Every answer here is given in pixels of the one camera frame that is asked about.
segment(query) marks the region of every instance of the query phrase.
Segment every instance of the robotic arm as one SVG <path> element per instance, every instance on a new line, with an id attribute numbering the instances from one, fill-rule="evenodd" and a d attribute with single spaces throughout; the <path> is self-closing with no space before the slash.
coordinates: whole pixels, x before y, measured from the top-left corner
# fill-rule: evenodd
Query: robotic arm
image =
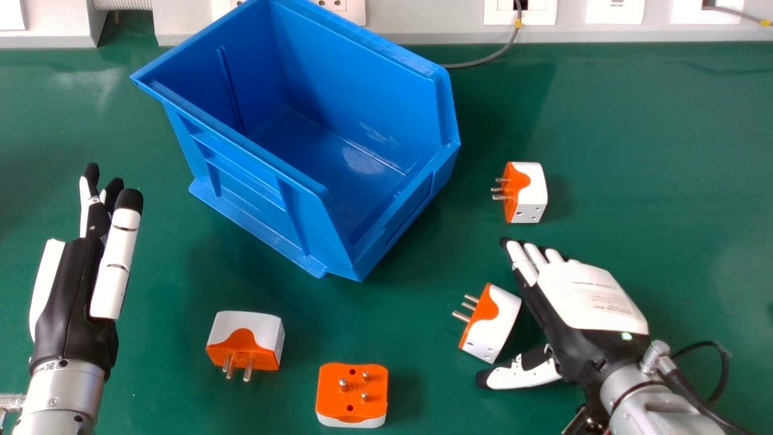
<path id="1" fill-rule="evenodd" d="M 582 385 L 585 404 L 563 435 L 751 434 L 692 390 L 667 344 L 650 343 L 647 320 L 609 272 L 551 248 L 510 238 L 500 245 L 548 344 L 479 372 L 478 386 Z"/>
<path id="2" fill-rule="evenodd" d="M 80 178 L 80 237 L 46 243 L 29 310 L 32 379 L 25 396 L 0 395 L 0 433 L 6 412 L 22 413 L 15 435 L 91 434 L 97 424 L 143 205 L 120 178 L 101 193 L 98 180 L 90 163 Z"/>

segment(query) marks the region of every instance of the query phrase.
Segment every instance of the blue plastic bin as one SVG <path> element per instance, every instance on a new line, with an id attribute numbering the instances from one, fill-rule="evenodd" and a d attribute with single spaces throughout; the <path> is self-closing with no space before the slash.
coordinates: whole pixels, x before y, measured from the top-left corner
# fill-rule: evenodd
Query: blue plastic bin
<path id="1" fill-rule="evenodd" d="M 444 68 L 309 0 L 245 2 L 131 78 L 191 193 L 318 278 L 362 281 L 459 149 Z"/>

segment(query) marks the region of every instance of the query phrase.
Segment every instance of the electrical outlet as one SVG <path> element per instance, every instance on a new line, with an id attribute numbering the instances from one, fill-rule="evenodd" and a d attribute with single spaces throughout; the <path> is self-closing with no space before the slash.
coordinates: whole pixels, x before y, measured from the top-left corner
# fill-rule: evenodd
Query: electrical outlet
<path id="1" fill-rule="evenodd" d="M 644 0 L 587 0 L 587 24 L 642 24 Z"/>
<path id="2" fill-rule="evenodd" d="M 704 0 L 672 0 L 671 24 L 738 24 L 741 17 L 702 10 Z M 744 10 L 744 0 L 716 0 L 716 6 Z"/>
<path id="3" fill-rule="evenodd" d="M 248 0 L 211 0 L 212 20 L 226 15 Z M 335 12 L 337 15 L 359 25 L 367 24 L 365 0 L 310 0 L 322 8 Z"/>
<path id="4" fill-rule="evenodd" d="M 558 0 L 521 0 L 521 7 L 521 21 L 527 26 L 556 24 Z M 483 24 L 486 26 L 506 26 L 516 22 L 514 0 L 484 0 L 483 8 Z"/>
<path id="5" fill-rule="evenodd" d="M 317 5 L 335 12 L 349 21 L 364 26 L 367 24 L 365 0 L 309 0 Z"/>

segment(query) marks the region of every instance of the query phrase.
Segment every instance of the orange and white plug adapter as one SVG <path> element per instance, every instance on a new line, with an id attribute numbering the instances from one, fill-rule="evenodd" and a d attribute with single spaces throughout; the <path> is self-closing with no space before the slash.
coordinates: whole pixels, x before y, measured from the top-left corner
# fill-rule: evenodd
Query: orange and white plug adapter
<path id="1" fill-rule="evenodd" d="M 458 311 L 451 313 L 467 323 L 459 348 L 493 364 L 516 323 L 521 298 L 489 283 L 479 298 L 467 294 L 465 299 L 469 302 L 461 305 L 472 310 L 472 315 Z"/>
<path id="2" fill-rule="evenodd" d="M 374 429 L 387 420 L 389 371 L 378 364 L 319 368 L 317 419 L 325 426 Z"/>
<path id="3" fill-rule="evenodd" d="M 284 327 L 279 317 L 247 311 L 220 311 L 206 341 L 206 353 L 223 368 L 226 379 L 235 368 L 244 369 L 249 382 L 253 370 L 279 370 L 284 347 Z"/>
<path id="4" fill-rule="evenodd" d="M 510 224 L 536 224 L 547 207 L 547 183 L 539 163 L 508 162 L 502 178 L 495 178 L 491 198 L 504 201 Z"/>

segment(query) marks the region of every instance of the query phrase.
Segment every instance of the plug pin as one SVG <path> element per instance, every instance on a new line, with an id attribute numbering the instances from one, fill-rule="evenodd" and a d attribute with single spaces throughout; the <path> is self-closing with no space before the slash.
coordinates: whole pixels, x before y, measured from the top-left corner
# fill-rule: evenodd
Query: plug pin
<path id="1" fill-rule="evenodd" d="M 459 320 L 461 320 L 461 321 L 465 322 L 466 324 L 470 323 L 470 318 L 469 318 L 469 317 L 467 317 L 467 316 L 465 316 L 465 315 L 464 315 L 464 314 L 462 314 L 462 313 L 459 313 L 458 311 L 454 311 L 453 313 L 451 313 L 451 315 L 452 315 L 453 317 L 456 317 L 457 319 L 459 319 Z"/>
<path id="2" fill-rule="evenodd" d="M 255 361 L 252 361 L 251 359 L 247 362 L 247 368 L 244 369 L 244 377 L 242 378 L 242 381 L 249 382 L 252 378 L 252 368 L 255 365 Z"/>
<path id="3" fill-rule="evenodd" d="M 233 377 L 233 357 L 228 360 L 228 370 L 226 371 L 226 379 L 231 380 Z"/>
<path id="4" fill-rule="evenodd" d="M 226 362 L 223 363 L 223 373 L 228 373 L 228 370 L 231 368 L 231 355 L 226 355 Z"/>

